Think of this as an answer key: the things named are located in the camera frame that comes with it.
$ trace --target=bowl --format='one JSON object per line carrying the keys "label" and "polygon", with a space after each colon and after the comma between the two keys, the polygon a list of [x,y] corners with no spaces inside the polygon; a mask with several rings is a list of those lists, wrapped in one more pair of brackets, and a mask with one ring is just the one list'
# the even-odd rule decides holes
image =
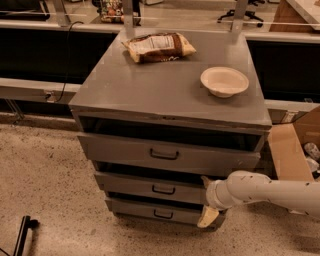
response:
{"label": "bowl", "polygon": [[206,69],[200,77],[202,84],[220,98],[229,98],[249,87],[248,78],[240,71],[227,67]]}

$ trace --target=drawer handle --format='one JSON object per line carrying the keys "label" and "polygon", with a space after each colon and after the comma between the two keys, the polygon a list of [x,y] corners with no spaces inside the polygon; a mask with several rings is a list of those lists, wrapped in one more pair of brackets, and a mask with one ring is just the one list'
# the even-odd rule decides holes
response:
{"label": "drawer handle", "polygon": [[173,187],[171,191],[163,191],[163,190],[160,190],[159,188],[157,189],[155,185],[152,185],[152,192],[165,194],[165,195],[173,195],[176,192],[176,188]]}
{"label": "drawer handle", "polygon": [[173,217],[173,212],[167,213],[167,214],[163,214],[163,213],[159,214],[159,213],[157,213],[157,210],[154,209],[153,215],[154,215],[155,217],[157,217],[157,218],[162,218],[162,219],[171,220],[172,217]]}
{"label": "drawer handle", "polygon": [[150,148],[149,154],[153,158],[165,159],[165,160],[177,160],[179,157],[179,151],[177,151],[174,155],[169,156],[168,154],[161,154],[159,152],[154,151]]}

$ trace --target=cabinet top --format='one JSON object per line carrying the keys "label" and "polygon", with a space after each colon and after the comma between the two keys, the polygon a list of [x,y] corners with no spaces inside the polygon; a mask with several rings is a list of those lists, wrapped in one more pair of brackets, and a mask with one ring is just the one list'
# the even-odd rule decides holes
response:
{"label": "cabinet top", "polygon": [[[122,42],[158,32],[181,33],[197,52],[172,62],[134,63]],[[249,79],[249,88],[231,98],[213,96],[201,84],[200,75],[215,66],[244,73]],[[71,100],[70,107],[202,119],[262,129],[271,127],[246,39],[242,34],[227,31],[164,31],[139,27],[133,30],[133,35],[128,35],[128,31],[123,30]]]}

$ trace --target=gray cabinet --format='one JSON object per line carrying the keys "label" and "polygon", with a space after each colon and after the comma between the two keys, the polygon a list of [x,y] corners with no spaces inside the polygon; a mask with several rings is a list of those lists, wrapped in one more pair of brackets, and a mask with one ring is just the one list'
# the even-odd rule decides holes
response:
{"label": "gray cabinet", "polygon": [[[151,65],[131,62],[120,32],[69,105],[110,211],[196,225],[207,203],[201,176],[255,169],[271,121],[245,38],[180,32],[192,38],[197,55]],[[249,89],[212,96],[199,77],[213,60],[245,73]],[[212,227],[224,218],[221,212]]]}

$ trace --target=white robotic arm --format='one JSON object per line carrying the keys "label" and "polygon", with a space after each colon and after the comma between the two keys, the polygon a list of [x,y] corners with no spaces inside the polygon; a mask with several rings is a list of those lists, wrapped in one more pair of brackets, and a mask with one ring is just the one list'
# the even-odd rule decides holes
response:
{"label": "white robotic arm", "polygon": [[271,180],[266,175],[247,171],[233,172],[226,180],[203,179],[209,206],[204,207],[199,227],[210,225],[218,211],[261,201],[320,219],[318,182]]}

